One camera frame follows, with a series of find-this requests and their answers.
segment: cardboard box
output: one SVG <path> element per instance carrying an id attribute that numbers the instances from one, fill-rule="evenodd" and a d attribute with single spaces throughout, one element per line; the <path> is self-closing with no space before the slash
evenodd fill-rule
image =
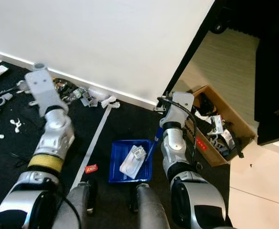
<path id="1" fill-rule="evenodd" d="M 204 86 L 193 93 L 195 97 L 194 106 L 199 107 L 199 95 L 203 92 L 217 108 L 217 111 L 222 116 L 222 118 L 227 122 L 232 123 L 231 129 L 236 134 L 237 139 L 240 141 L 241 149 L 244 149 L 251 141 L 255 139 L 255 132 L 210 85 Z M 193 133 L 193 123 L 190 120 L 186 121 L 186 126 Z M 187 131 L 187 136 L 193 142 L 193 137 L 189 131 Z M 229 164 L 230 161 L 238 155 L 236 149 L 234 149 L 229 154 L 229 156 L 227 156 L 227 159 L 224 159 L 199 129 L 197 129 L 196 148 L 212 167 Z"/>

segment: yellow band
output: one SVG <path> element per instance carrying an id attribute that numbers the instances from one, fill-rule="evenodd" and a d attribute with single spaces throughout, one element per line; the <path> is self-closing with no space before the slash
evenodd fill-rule
<path id="1" fill-rule="evenodd" d="M 54 169 L 58 172 L 61 172 L 62 166 L 63 166 L 63 160 L 52 155 L 48 154 L 37 154 L 34 155 L 29 164 L 28 167 L 30 166 L 43 166 L 47 168 Z"/>

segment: wheel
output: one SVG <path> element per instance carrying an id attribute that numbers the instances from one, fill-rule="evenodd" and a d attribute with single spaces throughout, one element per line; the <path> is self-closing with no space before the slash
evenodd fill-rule
<path id="1" fill-rule="evenodd" d="M 212 31 L 215 34 L 223 33 L 227 28 L 227 25 L 221 21 L 216 21 L 216 23 L 213 24 L 213 26 L 210 28 L 210 31 Z"/>

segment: white tape line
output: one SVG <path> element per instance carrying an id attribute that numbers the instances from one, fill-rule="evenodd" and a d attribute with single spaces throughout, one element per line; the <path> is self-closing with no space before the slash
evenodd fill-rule
<path id="1" fill-rule="evenodd" d="M 106 108 L 106 110 L 105 110 L 105 113 L 103 114 L 103 117 L 102 117 L 102 119 L 101 119 L 101 121 L 100 121 L 100 123 L 99 123 L 99 126 L 98 126 L 98 128 L 97 128 L 97 130 L 96 130 L 96 132 L 95 132 L 95 135 L 93 136 L 93 139 L 92 139 L 92 141 L 91 141 L 91 144 L 90 144 L 90 146 L 89 146 L 88 149 L 87 149 L 86 155 L 85 155 L 85 157 L 84 157 L 84 159 L 83 159 L 83 161 L 82 161 L 82 163 L 81 163 L 81 165 L 80 165 L 80 168 L 79 168 L 79 171 L 78 171 L 78 173 L 77 173 L 77 175 L 76 175 L 76 178 L 75 178 L 74 181 L 73 181 L 71 190 L 72 190 L 74 187 L 76 187 L 76 186 L 78 185 L 78 183 L 81 181 L 82 175 L 83 175 L 83 173 L 84 173 L 84 169 L 85 169 L 85 167 L 87 166 L 88 161 L 89 161 L 90 158 L 91 158 L 91 155 L 92 155 L 92 153 L 93 153 L 93 149 L 95 148 L 95 145 L 96 145 L 96 143 L 97 143 L 97 141 L 98 141 L 99 135 L 100 135 L 100 133 L 101 133 L 101 131 L 102 131 L 102 129 L 103 129 L 103 126 L 104 126 L 104 124 L 105 124 L 105 122 L 106 122 L 107 117 L 108 117 L 109 114 L 110 114 L 111 109 L 112 109 L 111 106 L 107 106 L 107 108 Z"/>

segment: beige floor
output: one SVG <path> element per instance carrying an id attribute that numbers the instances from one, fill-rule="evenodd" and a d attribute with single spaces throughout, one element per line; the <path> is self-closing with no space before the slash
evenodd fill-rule
<path id="1" fill-rule="evenodd" d="M 256 131 L 255 53 L 259 40 L 233 30 L 208 33 L 173 91 L 210 84 Z M 238 229 L 279 229 L 279 153 L 248 145 L 231 163 L 229 215 Z"/>

